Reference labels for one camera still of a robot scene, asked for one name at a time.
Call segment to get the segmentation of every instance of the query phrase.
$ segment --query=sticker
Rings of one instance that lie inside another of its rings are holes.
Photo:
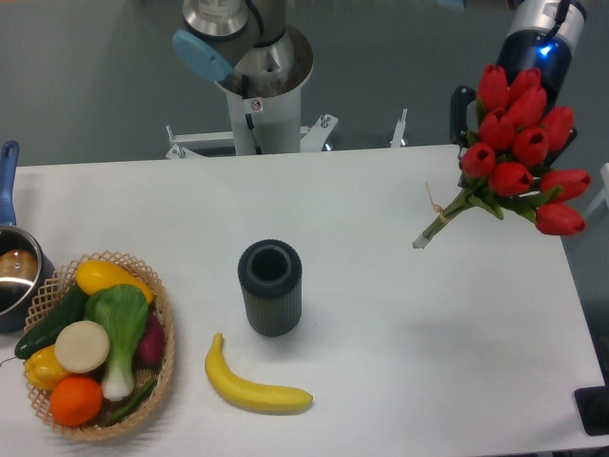
[[[247,98],[244,100],[244,110],[246,114],[255,114],[263,112],[265,106],[262,98]]]

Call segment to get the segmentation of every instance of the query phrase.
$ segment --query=blue light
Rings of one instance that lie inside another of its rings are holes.
[[[539,48],[538,52],[543,56],[543,57],[547,57],[548,52],[550,52],[550,50],[552,50],[552,46],[548,45],[548,46],[544,46],[543,48]]]

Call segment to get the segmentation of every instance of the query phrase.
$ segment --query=red tulip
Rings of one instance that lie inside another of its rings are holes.
[[[541,87],[541,70],[530,69],[522,70],[516,75],[516,79],[512,81],[510,86],[510,105],[521,96],[529,88],[540,88]]]
[[[484,143],[476,143],[461,159],[463,172],[472,178],[485,178],[494,167],[495,151]]]
[[[488,184],[501,197],[511,197],[527,192],[533,184],[533,175],[523,164],[503,162],[493,169]]]
[[[532,167],[543,162],[548,153],[548,138],[544,129],[532,127],[516,135],[512,153],[519,162]]]
[[[486,112],[506,108],[510,101],[507,77],[502,67],[487,65],[478,84],[477,97],[481,98]]]
[[[516,129],[505,109],[497,108],[484,116],[480,125],[480,139],[491,148],[508,149],[515,136]]]
[[[548,150],[561,150],[573,129],[573,110],[556,107],[545,115],[541,123],[545,125],[548,134]]]
[[[514,127],[533,127],[540,122],[546,102],[545,89],[529,88],[514,102],[507,114],[512,118]]]
[[[546,235],[575,235],[586,228],[586,221],[564,203],[546,203],[537,210],[535,227]]]
[[[554,199],[555,202],[564,202],[582,195],[590,186],[590,175],[585,169],[560,169],[548,171],[541,177],[540,190],[549,190],[561,186],[562,192]]]

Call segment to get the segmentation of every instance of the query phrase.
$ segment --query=white table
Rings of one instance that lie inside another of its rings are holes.
[[[19,227],[57,265],[105,249],[156,269],[177,370],[137,433],[75,444],[34,417],[16,361],[0,368],[2,455],[474,456],[600,447],[573,392],[602,385],[559,238],[516,215],[460,215],[411,243],[456,195],[453,147],[19,169]],[[277,238],[300,254],[300,324],[251,329],[237,262]],[[295,416],[246,412],[211,388],[215,332],[238,374],[314,395]],[[18,334],[0,335],[0,358]]]

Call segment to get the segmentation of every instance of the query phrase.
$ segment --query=bok choy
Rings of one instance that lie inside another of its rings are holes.
[[[102,389],[116,401],[130,395],[134,380],[132,360],[144,332],[148,305],[144,293],[127,284],[105,288],[88,299],[85,318],[102,326],[110,340]]]

